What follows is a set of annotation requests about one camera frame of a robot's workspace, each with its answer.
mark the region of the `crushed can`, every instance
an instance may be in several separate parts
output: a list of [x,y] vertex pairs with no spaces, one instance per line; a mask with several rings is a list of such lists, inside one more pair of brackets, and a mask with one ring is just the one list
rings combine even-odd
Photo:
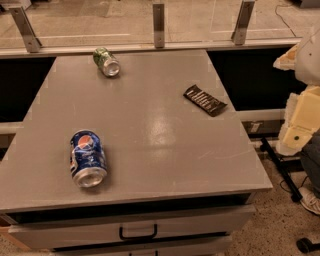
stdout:
[[116,57],[104,47],[93,52],[93,60],[102,73],[108,77],[116,76],[120,72],[120,64]]
[[70,145],[73,181],[83,188],[101,183],[107,175],[107,165],[99,137],[92,131],[81,130],[73,135]]

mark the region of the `blue can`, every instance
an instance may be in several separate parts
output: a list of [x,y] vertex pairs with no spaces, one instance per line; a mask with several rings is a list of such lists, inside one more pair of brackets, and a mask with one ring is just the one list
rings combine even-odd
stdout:
[[107,175],[106,158],[99,137],[92,131],[76,132],[71,141],[70,170],[79,187],[93,187]]

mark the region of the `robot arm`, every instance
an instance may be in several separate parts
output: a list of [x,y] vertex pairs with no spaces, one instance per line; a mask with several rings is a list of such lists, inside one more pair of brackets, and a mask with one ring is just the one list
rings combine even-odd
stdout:
[[295,70],[296,78],[308,85],[300,95],[290,94],[276,146],[278,153],[294,155],[320,128],[320,21],[274,67]]

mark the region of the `glass railing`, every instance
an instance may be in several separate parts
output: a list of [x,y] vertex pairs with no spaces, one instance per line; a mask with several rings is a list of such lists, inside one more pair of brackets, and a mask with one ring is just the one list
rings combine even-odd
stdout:
[[[153,45],[153,4],[165,5],[166,43],[232,42],[242,0],[51,0],[33,1],[26,15],[42,47]],[[300,38],[320,8],[299,3],[254,4],[246,38]],[[9,11],[0,14],[0,48],[24,47]]]
[[24,48],[22,36],[11,14],[0,14],[0,48]]

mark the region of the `table top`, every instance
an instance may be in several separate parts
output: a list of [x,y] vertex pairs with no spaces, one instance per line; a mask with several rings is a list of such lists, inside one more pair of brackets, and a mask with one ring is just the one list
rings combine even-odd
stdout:
[[[58,57],[0,165],[0,212],[263,191],[271,182],[204,50]],[[183,97],[191,85],[228,104],[219,116]],[[94,131],[108,175],[93,188],[70,174],[70,139]]]

